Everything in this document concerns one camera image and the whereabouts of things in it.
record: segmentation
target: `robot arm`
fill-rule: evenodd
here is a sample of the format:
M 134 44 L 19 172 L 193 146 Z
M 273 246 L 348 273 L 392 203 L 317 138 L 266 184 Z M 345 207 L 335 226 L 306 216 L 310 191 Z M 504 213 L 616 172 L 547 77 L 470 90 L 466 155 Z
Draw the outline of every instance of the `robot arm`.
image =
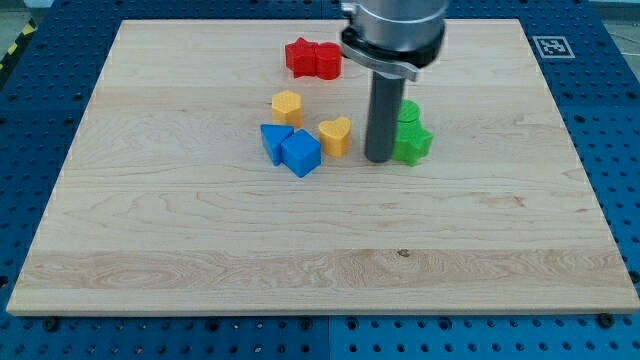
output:
M 342 4 L 349 26 L 343 54 L 373 70 L 365 155 L 391 158 L 398 113 L 408 79 L 438 55 L 444 37 L 447 0 L 358 0 Z

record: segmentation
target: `wooden board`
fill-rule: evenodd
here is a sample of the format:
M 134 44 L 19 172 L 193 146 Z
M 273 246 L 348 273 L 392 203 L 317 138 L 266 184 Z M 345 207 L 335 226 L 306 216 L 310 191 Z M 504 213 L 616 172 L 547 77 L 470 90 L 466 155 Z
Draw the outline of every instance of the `wooden board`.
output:
M 14 315 L 632 312 L 638 296 L 515 20 L 449 21 L 409 84 L 419 166 L 363 156 L 369 72 L 294 80 L 342 21 L 125 21 L 8 310 Z M 353 150 L 303 179 L 260 143 L 271 96 Z

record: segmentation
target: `blue block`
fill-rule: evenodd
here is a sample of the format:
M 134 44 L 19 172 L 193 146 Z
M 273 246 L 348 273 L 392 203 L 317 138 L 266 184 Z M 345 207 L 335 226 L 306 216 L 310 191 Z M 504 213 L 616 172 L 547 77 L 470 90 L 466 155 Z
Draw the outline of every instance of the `blue block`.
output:
M 282 143 L 282 161 L 298 177 L 304 177 L 321 163 L 320 142 L 300 130 Z
M 282 163 L 282 142 L 293 135 L 294 128 L 291 125 L 260 125 L 262 132 L 262 145 L 269 154 L 274 166 Z

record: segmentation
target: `yellow heart-shaped block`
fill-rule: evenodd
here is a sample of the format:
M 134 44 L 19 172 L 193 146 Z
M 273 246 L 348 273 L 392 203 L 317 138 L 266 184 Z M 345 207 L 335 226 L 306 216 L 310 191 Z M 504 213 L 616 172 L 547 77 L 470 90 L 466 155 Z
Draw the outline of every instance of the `yellow heart-shaped block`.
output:
M 351 145 L 351 120 L 341 116 L 335 120 L 323 121 L 318 125 L 320 144 L 327 155 L 342 157 Z

